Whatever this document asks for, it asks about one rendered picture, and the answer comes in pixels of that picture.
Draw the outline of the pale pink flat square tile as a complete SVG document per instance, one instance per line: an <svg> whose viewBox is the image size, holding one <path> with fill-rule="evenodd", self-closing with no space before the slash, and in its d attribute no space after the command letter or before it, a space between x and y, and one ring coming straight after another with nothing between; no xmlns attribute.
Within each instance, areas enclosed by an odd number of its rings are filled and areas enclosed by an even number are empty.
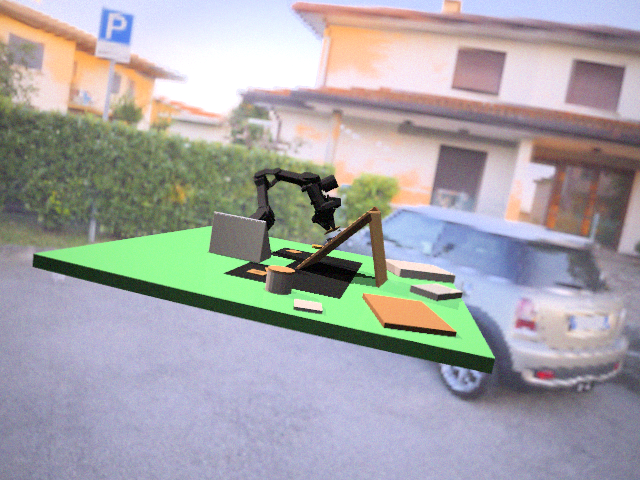
<svg viewBox="0 0 640 480"><path fill-rule="evenodd" d="M315 314L322 314L322 304L317 302L294 299L294 310Z"/></svg>

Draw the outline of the grey cylinder with orange top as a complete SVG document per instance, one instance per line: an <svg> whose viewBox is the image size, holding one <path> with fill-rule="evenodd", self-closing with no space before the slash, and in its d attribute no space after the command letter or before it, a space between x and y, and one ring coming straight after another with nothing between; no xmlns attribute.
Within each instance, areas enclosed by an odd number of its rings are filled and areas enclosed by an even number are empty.
<svg viewBox="0 0 640 480"><path fill-rule="evenodd" d="M291 294L295 270L283 266L268 266L265 290L280 295Z"/></svg>

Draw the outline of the pale pink flat rectangular slab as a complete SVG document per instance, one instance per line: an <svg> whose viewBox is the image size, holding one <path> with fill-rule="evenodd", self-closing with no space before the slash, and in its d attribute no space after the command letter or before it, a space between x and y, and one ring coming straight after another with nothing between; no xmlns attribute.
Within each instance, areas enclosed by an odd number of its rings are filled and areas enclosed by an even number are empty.
<svg viewBox="0 0 640 480"><path fill-rule="evenodd" d="M387 270L393 274L412 279L455 283L456 275L434 265L386 259Z"/></svg>

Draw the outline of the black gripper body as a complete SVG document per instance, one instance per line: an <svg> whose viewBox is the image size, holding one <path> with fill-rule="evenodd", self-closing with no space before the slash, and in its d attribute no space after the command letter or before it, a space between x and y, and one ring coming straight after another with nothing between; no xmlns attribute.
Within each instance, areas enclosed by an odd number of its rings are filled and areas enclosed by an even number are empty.
<svg viewBox="0 0 640 480"><path fill-rule="evenodd" d="M326 202L326 195L319 194L311 198L311 205L315 208L315 214L312 217L312 222L315 223L317 220L323 218L321 215L324 212L330 211L337 206L336 201L331 200ZM333 208L334 207L334 208ZM317 214L316 214L317 213Z"/></svg>

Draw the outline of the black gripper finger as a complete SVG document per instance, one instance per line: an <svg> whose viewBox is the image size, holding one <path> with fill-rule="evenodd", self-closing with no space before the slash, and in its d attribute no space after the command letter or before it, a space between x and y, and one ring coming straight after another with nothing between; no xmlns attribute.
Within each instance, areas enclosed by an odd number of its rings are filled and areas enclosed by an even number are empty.
<svg viewBox="0 0 640 480"><path fill-rule="evenodd" d="M335 222L334 222L334 212L335 209L332 209L330 211L324 212L321 216L326 220L326 222L334 229L335 228Z"/></svg>
<svg viewBox="0 0 640 480"><path fill-rule="evenodd" d="M320 226L322 226L326 231L330 230L330 225L326 222L326 220L324 218L321 218L321 219L317 220L316 223L318 223Z"/></svg>

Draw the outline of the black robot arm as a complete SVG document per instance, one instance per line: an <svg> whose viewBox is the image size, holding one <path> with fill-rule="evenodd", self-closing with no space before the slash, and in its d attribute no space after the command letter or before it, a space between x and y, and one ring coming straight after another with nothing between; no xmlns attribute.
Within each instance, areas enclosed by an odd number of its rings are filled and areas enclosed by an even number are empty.
<svg viewBox="0 0 640 480"><path fill-rule="evenodd" d="M275 178L269 182L265 174L274 175ZM267 190L273 187L278 181L285 181L293 184L297 184L302 187L302 192L307 191L310 200L316 195L323 194L321 190L329 192L338 186L334 175L329 175L326 178L321 179L319 175L311 172L295 173L280 168L263 169L257 171L253 175L253 180L257 187L258 196L258 209L254 214L248 218L266 221L267 229L269 230L274 225L274 213L268 203Z"/></svg>

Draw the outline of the pale pink flat rectangular card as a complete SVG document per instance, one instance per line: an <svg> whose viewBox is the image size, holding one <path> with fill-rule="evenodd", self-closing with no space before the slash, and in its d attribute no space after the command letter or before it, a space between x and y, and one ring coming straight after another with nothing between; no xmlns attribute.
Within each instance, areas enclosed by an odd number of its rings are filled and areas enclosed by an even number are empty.
<svg viewBox="0 0 640 480"><path fill-rule="evenodd" d="M438 301L461 298L463 291L454 288L448 288L439 284L424 284L411 285L409 292Z"/></svg>

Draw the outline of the orange flat rectangular board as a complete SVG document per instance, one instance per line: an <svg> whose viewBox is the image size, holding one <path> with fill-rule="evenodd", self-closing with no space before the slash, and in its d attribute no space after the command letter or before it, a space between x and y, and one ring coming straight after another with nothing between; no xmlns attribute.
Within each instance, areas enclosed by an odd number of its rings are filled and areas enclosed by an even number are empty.
<svg viewBox="0 0 640 480"><path fill-rule="evenodd" d="M421 301L367 293L362 298L385 328L456 337L457 332Z"/></svg>

